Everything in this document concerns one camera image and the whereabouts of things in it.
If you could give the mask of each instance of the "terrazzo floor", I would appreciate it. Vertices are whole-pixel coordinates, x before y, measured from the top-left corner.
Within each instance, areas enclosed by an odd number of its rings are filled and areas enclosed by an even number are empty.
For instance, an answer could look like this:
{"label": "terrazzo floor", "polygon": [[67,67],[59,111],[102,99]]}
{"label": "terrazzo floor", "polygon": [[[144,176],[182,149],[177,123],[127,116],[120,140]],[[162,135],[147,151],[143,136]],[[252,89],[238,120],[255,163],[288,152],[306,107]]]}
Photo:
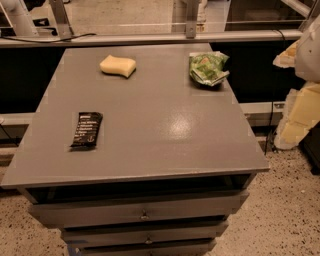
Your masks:
{"label": "terrazzo floor", "polygon": [[[249,198],[205,256],[320,255],[320,176],[299,148],[266,157],[270,171],[250,184]],[[34,220],[29,205],[14,191],[0,192],[0,255],[67,256],[60,231]]]}

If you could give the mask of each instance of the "drawer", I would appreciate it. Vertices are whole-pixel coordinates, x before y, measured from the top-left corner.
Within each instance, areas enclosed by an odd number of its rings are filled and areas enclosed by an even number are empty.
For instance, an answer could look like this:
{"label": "drawer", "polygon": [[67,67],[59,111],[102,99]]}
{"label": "drawer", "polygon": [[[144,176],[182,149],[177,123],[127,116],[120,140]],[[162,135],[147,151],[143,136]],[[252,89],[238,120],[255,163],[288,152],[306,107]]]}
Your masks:
{"label": "drawer", "polygon": [[48,228],[99,226],[235,213],[246,190],[33,205],[30,214]]}
{"label": "drawer", "polygon": [[243,189],[251,174],[27,188],[39,204]]}
{"label": "drawer", "polygon": [[145,224],[71,228],[62,233],[62,238],[74,248],[121,244],[149,245],[163,241],[215,238],[220,236],[228,226],[227,221],[217,219],[209,217]]}
{"label": "drawer", "polygon": [[88,248],[81,250],[83,256],[168,256],[181,254],[204,254],[215,246],[212,239],[168,242],[152,245],[129,245]]}

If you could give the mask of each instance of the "drawer handle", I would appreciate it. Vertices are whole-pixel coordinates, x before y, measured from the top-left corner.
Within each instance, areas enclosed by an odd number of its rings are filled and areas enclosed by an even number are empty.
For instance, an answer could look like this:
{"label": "drawer handle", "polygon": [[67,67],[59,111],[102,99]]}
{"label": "drawer handle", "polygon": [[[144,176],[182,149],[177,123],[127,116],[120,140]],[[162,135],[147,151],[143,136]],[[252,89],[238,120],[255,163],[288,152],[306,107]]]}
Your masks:
{"label": "drawer handle", "polygon": [[144,242],[145,244],[152,244],[153,241],[148,237],[147,240]]}
{"label": "drawer handle", "polygon": [[142,221],[147,221],[150,219],[150,217],[148,216],[147,212],[145,210],[142,211],[142,216],[140,217],[140,219]]}

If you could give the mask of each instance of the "yellow object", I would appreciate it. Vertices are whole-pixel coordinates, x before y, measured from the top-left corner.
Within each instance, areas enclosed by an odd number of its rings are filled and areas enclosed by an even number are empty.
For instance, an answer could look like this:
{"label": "yellow object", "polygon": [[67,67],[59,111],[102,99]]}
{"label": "yellow object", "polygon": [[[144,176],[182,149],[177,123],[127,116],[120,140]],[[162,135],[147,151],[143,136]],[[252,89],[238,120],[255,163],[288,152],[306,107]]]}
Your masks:
{"label": "yellow object", "polygon": [[299,91],[281,132],[287,143],[298,144],[320,121],[320,84],[307,82]]}
{"label": "yellow object", "polygon": [[100,69],[107,74],[123,75],[128,78],[136,69],[136,61],[109,55],[100,63]]}
{"label": "yellow object", "polygon": [[280,68],[294,67],[297,44],[298,44],[298,41],[294,42],[285,51],[277,55],[273,61],[273,65]]}
{"label": "yellow object", "polygon": [[307,134],[309,130],[306,126],[299,123],[287,122],[281,134],[286,143],[298,144]]}

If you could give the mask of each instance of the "plastic bag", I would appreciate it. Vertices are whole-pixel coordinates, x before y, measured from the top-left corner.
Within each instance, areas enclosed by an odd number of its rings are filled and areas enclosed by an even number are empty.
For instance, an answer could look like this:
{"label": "plastic bag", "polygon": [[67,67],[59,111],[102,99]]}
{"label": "plastic bag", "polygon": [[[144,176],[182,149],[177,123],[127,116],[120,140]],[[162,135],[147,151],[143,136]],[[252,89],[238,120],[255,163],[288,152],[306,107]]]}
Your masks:
{"label": "plastic bag", "polygon": [[200,84],[220,84],[229,75],[229,71],[223,71],[228,59],[229,56],[221,52],[190,53],[190,76]]}

